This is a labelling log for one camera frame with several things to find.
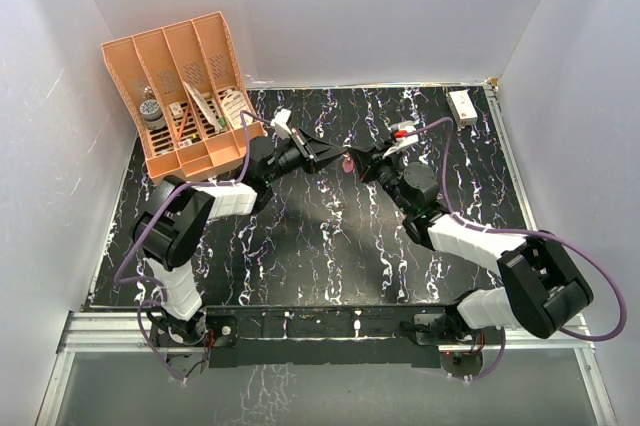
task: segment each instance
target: plastic organizer bin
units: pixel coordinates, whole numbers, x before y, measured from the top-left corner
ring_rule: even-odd
[[[246,154],[244,131],[227,127],[219,133],[191,99],[183,81],[211,105],[229,88],[240,91],[255,113],[242,81],[229,27],[213,13],[102,45],[104,60],[140,134],[149,176],[154,182],[173,174],[200,181],[231,171]],[[150,130],[139,108],[151,87],[167,125]],[[169,105],[180,103],[183,116],[174,119]],[[181,122],[191,108],[181,138]],[[249,137],[263,135],[260,122],[249,125]]]

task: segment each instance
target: gray wall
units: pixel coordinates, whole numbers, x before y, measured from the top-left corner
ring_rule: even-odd
[[[95,0],[121,37],[211,11],[247,83],[336,85],[500,75],[540,0]]]
[[[542,0],[500,81],[500,99],[538,226],[604,261],[626,294],[623,335],[597,358],[623,425],[638,424],[640,344],[640,0]],[[617,321],[613,294],[585,266],[592,332]]]
[[[92,0],[0,0],[2,423],[33,424],[133,145]]]

